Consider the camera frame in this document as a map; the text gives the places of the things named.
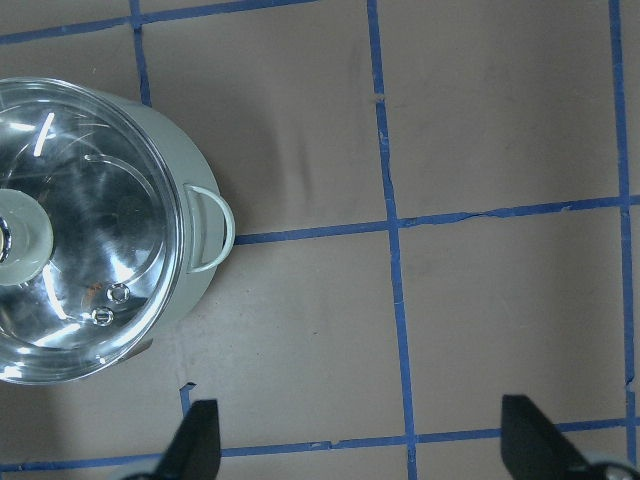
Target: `cooking pot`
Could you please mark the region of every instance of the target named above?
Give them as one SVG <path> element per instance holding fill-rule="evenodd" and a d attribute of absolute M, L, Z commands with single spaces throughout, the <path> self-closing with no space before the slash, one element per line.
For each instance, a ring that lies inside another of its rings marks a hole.
<path fill-rule="evenodd" d="M 206 160 L 160 113 L 0 81 L 0 379 L 57 383 L 132 355 L 195 306 L 234 235 Z"/>

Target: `floor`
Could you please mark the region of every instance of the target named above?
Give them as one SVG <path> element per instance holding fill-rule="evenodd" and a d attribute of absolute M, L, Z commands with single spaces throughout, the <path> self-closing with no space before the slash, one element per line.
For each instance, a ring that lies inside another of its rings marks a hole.
<path fill-rule="evenodd" d="M 239 235 L 151 349 L 0 385 L 2 480 L 107 479 L 199 398 L 223 480 L 507 479 L 518 392 L 635 462 L 638 45 L 634 0 L 4 0 L 1 76 L 170 117 Z"/>

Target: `blue tape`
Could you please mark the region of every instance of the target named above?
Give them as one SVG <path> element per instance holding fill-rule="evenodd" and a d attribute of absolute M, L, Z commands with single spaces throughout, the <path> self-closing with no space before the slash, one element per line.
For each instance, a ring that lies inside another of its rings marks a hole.
<path fill-rule="evenodd" d="M 497 208 L 485 212 L 457 212 L 443 213 L 436 215 L 426 215 L 416 218 L 405 218 L 399 220 L 401 228 L 411 228 L 419 225 L 444 225 L 457 223 L 463 220 L 476 217 L 511 218 L 524 217 L 528 215 L 544 215 L 548 213 L 559 213 L 578 210 L 592 210 L 597 208 L 618 207 L 620 199 L 618 197 L 592 198 L 587 200 L 574 200 L 568 202 L 541 203 L 537 205 L 523 205 L 519 207 Z"/>
<path fill-rule="evenodd" d="M 183 387 L 186 391 L 193 388 L 193 384 L 187 384 Z M 581 432 L 589 430 L 605 430 L 611 428 L 625 427 L 626 418 L 614 418 L 606 420 L 589 420 L 583 422 L 567 422 L 558 423 L 556 427 L 561 432 Z M 487 428 L 478 430 L 463 430 L 455 432 L 427 433 L 418 435 L 414 441 L 417 443 L 443 443 L 456 442 L 465 440 L 481 440 L 489 438 L 500 438 L 499 428 Z M 375 448 L 375 447 L 392 447 L 405 445 L 407 443 L 406 436 L 394 437 L 373 437 L 373 438 L 356 438 L 352 440 L 341 440 L 337 443 L 330 441 L 322 442 L 306 442 L 306 443 L 290 443 L 283 445 L 265 445 L 256 447 L 238 447 L 226 448 L 222 450 L 223 457 L 244 457 L 256 455 L 276 455 L 286 453 L 303 453 L 314 451 L 328 450 L 348 450 L 353 448 Z M 27 472 L 27 471 L 47 471 L 47 470 L 74 470 L 79 468 L 99 468 L 125 465 L 140 460 L 157 460 L 161 454 L 149 455 L 130 455 L 109 458 L 93 458 L 87 460 L 68 460 L 56 462 L 26 462 L 0 465 L 1 472 Z"/>
<path fill-rule="evenodd" d="M 297 5 L 301 3 L 313 3 L 318 0 L 239 0 L 227 3 L 204 5 L 201 7 L 176 8 L 142 14 L 143 23 L 166 22 L 185 18 L 219 15 L 221 13 L 246 12 L 263 8 L 281 7 L 285 5 Z"/>
<path fill-rule="evenodd" d="M 354 223 L 352 225 L 334 225 L 330 227 L 303 228 L 284 232 L 253 233 L 238 235 L 236 245 L 251 245 L 254 243 L 284 242 L 288 240 L 303 240 L 306 238 L 331 237 L 336 235 L 353 235 L 357 233 L 381 232 L 388 228 L 387 222 Z"/>
<path fill-rule="evenodd" d="M 556 427 L 561 432 L 567 433 L 621 428 L 625 427 L 626 424 L 626 418 L 612 418 L 606 420 L 558 423 L 556 424 Z M 464 440 L 482 440 L 487 438 L 500 438 L 500 429 L 485 428 L 479 430 L 461 430 L 457 432 L 427 433 L 418 435 L 418 443 L 458 442 Z"/>
<path fill-rule="evenodd" d="M 405 443 L 405 437 L 358 438 L 354 440 L 342 440 L 338 443 L 323 441 L 290 443 L 284 445 L 265 445 L 259 447 L 226 448 L 222 450 L 222 456 L 246 457 L 254 455 L 276 455 L 283 453 L 347 450 L 351 448 L 390 447 L 394 445 L 405 445 Z"/>
<path fill-rule="evenodd" d="M 611 31 L 611 59 L 616 114 L 618 147 L 618 180 L 620 190 L 620 236 L 622 248 L 622 301 L 624 310 L 624 363 L 626 395 L 627 456 L 636 463 L 636 406 L 632 382 L 635 378 L 635 347 L 633 326 L 633 263 L 631 198 L 629 195 L 629 155 L 627 145 L 627 114 L 624 93 L 624 62 L 622 53 L 622 21 L 620 1 L 609 0 L 609 26 Z"/>
<path fill-rule="evenodd" d="M 25 462 L 0 465 L 0 472 L 35 472 L 50 470 L 76 470 L 79 468 L 117 467 L 140 460 L 157 460 L 159 453 L 149 455 L 129 455 L 123 457 L 90 458 L 87 460 L 67 460 L 57 462 Z"/>
<path fill-rule="evenodd" d="M 376 95 L 376 121 L 378 124 L 378 148 L 382 169 L 382 186 L 389 223 L 389 248 L 391 253 L 391 281 L 393 284 L 393 303 L 396 318 L 398 355 L 400 360 L 400 381 L 402 384 L 402 407 L 407 445 L 407 474 L 409 480 L 417 480 L 416 433 L 413 418 L 413 393 L 411 391 L 411 364 L 409 359 L 409 341 L 407 332 L 404 293 L 402 286 L 402 262 L 400 255 L 400 235 L 398 231 L 398 212 L 396 208 L 393 182 L 391 180 L 391 149 L 385 103 L 384 74 L 382 69 L 382 44 L 377 0 L 367 0 L 369 23 L 369 43 L 371 47 L 371 71 L 373 90 Z"/>
<path fill-rule="evenodd" d="M 74 23 L 60 27 L 44 28 L 30 32 L 10 33 L 0 36 L 0 45 L 11 45 L 14 43 L 29 42 L 43 38 L 64 37 L 66 35 L 77 35 L 79 33 L 91 33 L 107 28 L 117 27 L 129 23 L 129 17 L 110 18 L 108 20 L 98 20 L 95 22 Z"/>
<path fill-rule="evenodd" d="M 133 28 L 133 46 L 136 54 L 136 66 L 138 68 L 140 101 L 144 105 L 151 107 L 151 90 L 149 87 L 149 75 L 147 73 L 147 60 L 142 46 L 140 0 L 129 0 L 129 8 L 131 10 L 131 27 Z"/>
<path fill-rule="evenodd" d="M 0 45 L 30 42 L 32 40 L 40 40 L 43 38 L 64 37 L 66 35 L 76 35 L 79 33 L 97 32 L 99 30 L 105 30 L 107 28 L 124 25 L 126 23 L 131 23 L 135 28 L 140 27 L 145 23 L 195 18 L 221 13 L 243 12 L 285 5 L 314 3 L 317 1 L 319 0 L 239 0 L 228 3 L 205 5 L 202 7 L 179 8 L 175 10 L 165 10 L 146 14 L 142 14 L 140 12 L 139 4 L 137 4 L 137 8 L 135 10 L 132 8 L 133 18 L 109 18 L 106 20 L 74 23 L 71 25 L 61 25 L 59 27 L 43 28 L 41 30 L 33 30 L 29 32 L 0 35 Z"/>
<path fill-rule="evenodd" d="M 191 396 L 189 392 L 196 388 L 196 384 L 193 382 L 187 383 L 185 386 L 180 388 L 180 406 L 182 407 L 182 416 L 186 417 L 187 412 L 191 408 Z"/>
<path fill-rule="evenodd" d="M 140 17 L 140 0 L 129 0 L 129 10 L 133 18 Z"/>
<path fill-rule="evenodd" d="M 418 443 L 458 442 L 462 440 L 480 440 L 483 438 L 499 438 L 499 428 L 481 430 L 463 430 L 459 432 L 427 433 L 418 435 Z"/>

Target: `floor tile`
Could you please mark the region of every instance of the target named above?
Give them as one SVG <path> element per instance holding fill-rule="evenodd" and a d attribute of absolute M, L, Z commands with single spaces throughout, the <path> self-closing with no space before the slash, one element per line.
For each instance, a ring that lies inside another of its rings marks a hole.
<path fill-rule="evenodd" d="M 607 2 L 380 4 L 399 215 L 617 193 Z"/>
<path fill-rule="evenodd" d="M 629 153 L 630 188 L 640 193 L 640 4 L 622 0 L 622 51 L 624 61 L 625 100 L 627 114 L 627 142 Z"/>
<path fill-rule="evenodd" d="M 223 458 L 218 480 L 401 479 L 406 458 L 404 447 Z"/>
<path fill-rule="evenodd" d="M 126 17 L 130 13 L 127 0 L 3 0 L 0 35 Z"/>
<path fill-rule="evenodd" d="M 0 463 L 163 452 L 182 419 L 174 343 L 168 328 L 149 350 L 77 382 L 1 383 L 0 399 L 17 414 L 0 416 L 0 429 L 11 432 L 0 437 Z"/>
<path fill-rule="evenodd" d="M 114 467 L 3 473 L 2 480 L 108 480 Z"/>
<path fill-rule="evenodd" d="M 209 159 L 240 233 L 386 218 L 367 28 L 339 0 L 144 27 L 153 105 Z"/>
<path fill-rule="evenodd" d="M 401 232 L 416 428 L 494 428 L 505 393 L 555 421 L 624 416 L 616 209 Z"/>
<path fill-rule="evenodd" d="M 624 455 L 622 428 L 568 433 L 567 438 L 581 451 Z M 500 440 L 467 440 L 418 445 L 420 478 L 491 478 L 510 480 L 500 458 Z"/>
<path fill-rule="evenodd" d="M 236 247 L 178 326 L 224 447 L 402 435 L 384 233 Z"/>
<path fill-rule="evenodd" d="M 0 45 L 2 77 L 52 77 L 140 100 L 133 34 L 128 26 Z"/>

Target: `lid knob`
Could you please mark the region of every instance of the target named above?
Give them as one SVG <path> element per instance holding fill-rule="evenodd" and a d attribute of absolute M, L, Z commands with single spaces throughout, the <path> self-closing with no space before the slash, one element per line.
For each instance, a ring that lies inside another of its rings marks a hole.
<path fill-rule="evenodd" d="M 29 195 L 0 189 L 0 285 L 27 282 L 51 257 L 53 229 L 47 212 Z"/>

